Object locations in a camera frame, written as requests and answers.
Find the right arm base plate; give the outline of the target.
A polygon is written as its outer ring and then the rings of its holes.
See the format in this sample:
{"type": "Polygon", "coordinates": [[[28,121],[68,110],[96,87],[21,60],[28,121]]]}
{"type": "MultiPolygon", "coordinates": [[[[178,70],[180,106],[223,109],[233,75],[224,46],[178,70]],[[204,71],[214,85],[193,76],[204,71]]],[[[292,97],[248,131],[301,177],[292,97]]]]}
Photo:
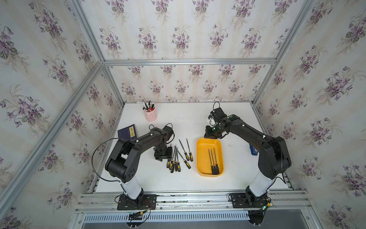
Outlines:
{"type": "Polygon", "coordinates": [[[234,209],[265,210],[271,206],[271,199],[266,194],[256,197],[246,193],[231,193],[228,198],[234,209]]]}

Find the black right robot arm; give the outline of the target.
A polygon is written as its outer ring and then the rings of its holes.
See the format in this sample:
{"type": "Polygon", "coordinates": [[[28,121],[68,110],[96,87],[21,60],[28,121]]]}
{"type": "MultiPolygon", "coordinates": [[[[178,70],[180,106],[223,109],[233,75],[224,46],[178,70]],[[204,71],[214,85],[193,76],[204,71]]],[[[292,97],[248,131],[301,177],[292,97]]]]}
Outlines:
{"type": "Polygon", "coordinates": [[[246,188],[246,197],[251,201],[265,197],[276,177],[292,166],[286,141],[280,136],[272,137],[258,131],[235,114],[226,115],[220,107],[210,112],[208,120],[204,138],[222,139],[224,133],[232,133],[258,151],[259,172],[246,188]]]}

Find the yellow plastic storage box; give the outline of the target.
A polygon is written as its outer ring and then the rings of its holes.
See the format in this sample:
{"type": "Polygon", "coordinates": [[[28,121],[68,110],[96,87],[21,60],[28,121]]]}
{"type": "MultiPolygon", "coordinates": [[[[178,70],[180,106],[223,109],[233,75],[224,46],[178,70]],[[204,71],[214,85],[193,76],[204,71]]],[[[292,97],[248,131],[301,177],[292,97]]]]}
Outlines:
{"type": "Polygon", "coordinates": [[[218,139],[200,138],[196,143],[196,169],[204,177],[218,177],[225,171],[222,144],[218,139]]]}

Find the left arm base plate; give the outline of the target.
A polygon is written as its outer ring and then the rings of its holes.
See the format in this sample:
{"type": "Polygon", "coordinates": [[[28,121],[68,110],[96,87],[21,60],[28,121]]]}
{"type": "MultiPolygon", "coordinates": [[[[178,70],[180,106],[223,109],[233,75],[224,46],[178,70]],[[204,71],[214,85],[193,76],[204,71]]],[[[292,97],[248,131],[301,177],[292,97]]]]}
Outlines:
{"type": "Polygon", "coordinates": [[[117,210],[155,210],[157,195],[140,195],[137,199],[131,199],[125,194],[118,197],[117,210]]]}

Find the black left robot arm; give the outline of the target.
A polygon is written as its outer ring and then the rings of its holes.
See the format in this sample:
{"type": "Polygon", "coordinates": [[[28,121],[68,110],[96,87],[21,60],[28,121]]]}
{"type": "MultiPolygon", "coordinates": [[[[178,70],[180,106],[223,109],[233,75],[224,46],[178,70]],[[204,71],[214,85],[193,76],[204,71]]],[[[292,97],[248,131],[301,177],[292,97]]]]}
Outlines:
{"type": "Polygon", "coordinates": [[[174,136],[173,128],[166,125],[162,129],[154,127],[136,139],[118,139],[106,161],[105,170],[120,183],[128,200],[139,203],[144,196],[143,188],[134,177],[142,153],[153,148],[156,160],[171,159],[173,150],[168,144],[172,136],[174,136]]]}

